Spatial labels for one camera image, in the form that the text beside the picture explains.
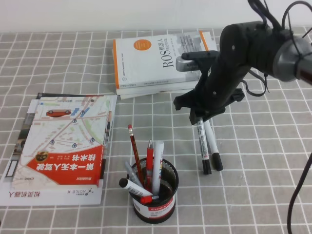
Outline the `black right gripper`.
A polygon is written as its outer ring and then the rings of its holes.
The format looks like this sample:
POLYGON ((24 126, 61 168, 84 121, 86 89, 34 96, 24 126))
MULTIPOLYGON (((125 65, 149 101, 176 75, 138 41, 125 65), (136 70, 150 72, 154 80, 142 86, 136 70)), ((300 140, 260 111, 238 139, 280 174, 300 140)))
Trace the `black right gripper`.
POLYGON ((190 108, 192 125, 224 113, 222 107, 245 76, 245 65, 227 61, 218 51, 189 52, 181 57, 194 61, 201 77, 193 90, 174 99, 175 109, 190 108))

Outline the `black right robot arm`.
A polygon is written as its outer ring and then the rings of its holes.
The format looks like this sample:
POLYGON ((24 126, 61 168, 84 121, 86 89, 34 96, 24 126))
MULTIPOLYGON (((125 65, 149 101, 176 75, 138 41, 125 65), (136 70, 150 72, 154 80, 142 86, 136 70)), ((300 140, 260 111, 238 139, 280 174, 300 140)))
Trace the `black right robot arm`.
POLYGON ((175 97, 176 110, 190 109, 191 124, 222 114, 228 105, 240 102, 238 88, 251 68, 282 82, 312 82, 312 47, 288 29, 272 30, 260 22, 226 26, 219 51, 183 53, 182 59, 195 65, 201 77, 195 88, 175 97))

